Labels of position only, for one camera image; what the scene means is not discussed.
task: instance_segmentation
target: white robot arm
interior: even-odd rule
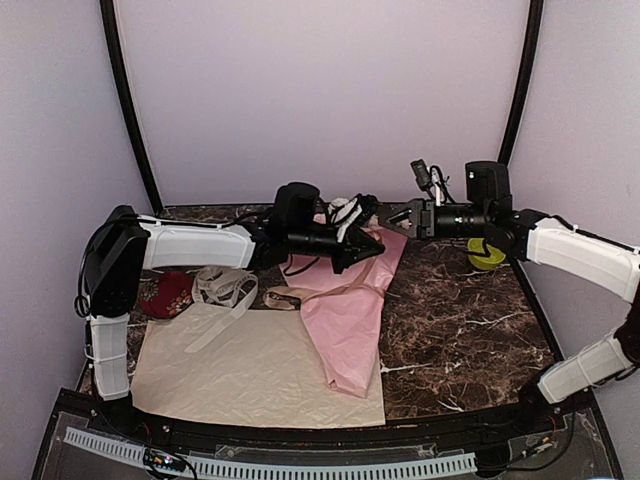
[[[97,394],[106,401],[129,394],[127,324],[143,269],[217,265],[262,270],[295,253],[330,257],[334,272],[341,273],[384,251],[361,229],[377,209],[375,197],[356,196],[344,220],[330,217],[324,224],[313,221],[321,204],[317,188],[290,183],[278,190],[272,207],[228,224],[168,221],[117,207],[89,240],[75,302],[78,315],[88,321],[86,353]],[[248,217],[255,219],[249,222]]]
[[[418,186],[431,200],[414,199],[379,212],[380,223],[413,238],[484,237],[508,257],[550,265],[604,287],[632,304],[627,322],[539,374],[520,391],[521,403],[555,404],[572,394],[640,366],[640,255],[638,248],[579,230],[558,216],[514,211],[508,171],[496,162],[466,165],[470,203],[443,203],[430,190],[434,168],[412,163]],[[439,178],[438,185],[446,182]]]

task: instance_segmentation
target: marble table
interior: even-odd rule
[[[170,207],[174,220],[220,222],[260,206]],[[407,242],[382,312],[380,361],[387,420],[468,412],[515,403],[518,389],[553,355],[508,264],[474,271],[462,240]],[[181,271],[195,269],[178,268]],[[144,272],[141,282],[159,272]],[[285,285],[278,268],[258,273],[262,293]],[[129,324],[133,376],[146,324],[138,306]],[[90,391],[88,376],[80,390]]]

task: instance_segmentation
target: maroon fabric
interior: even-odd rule
[[[173,318],[193,303],[193,278],[180,272],[149,280],[140,292],[140,307],[154,318]]]

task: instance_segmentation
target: white wall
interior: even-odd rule
[[[464,197],[498,155],[527,0],[118,0],[130,81],[167,204],[415,196],[424,157]]]
[[[115,205],[148,205],[97,1],[0,2],[0,59],[0,476],[26,479],[84,360],[84,245]]]
[[[640,245],[640,4],[547,2],[511,166],[517,207]],[[612,294],[527,268],[565,354],[624,321]],[[640,478],[640,375],[597,392],[630,479]]]

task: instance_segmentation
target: pink fabric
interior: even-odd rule
[[[302,302],[301,316],[324,365],[329,386],[339,392],[366,398],[378,355],[383,298],[395,274],[406,237],[379,230],[386,249],[375,259],[360,262],[335,275],[331,260],[322,258],[304,273],[286,277],[290,287],[327,292],[351,284],[374,261],[364,283],[378,289],[354,288],[347,293],[310,298]],[[309,257],[294,257],[291,271],[304,266]]]

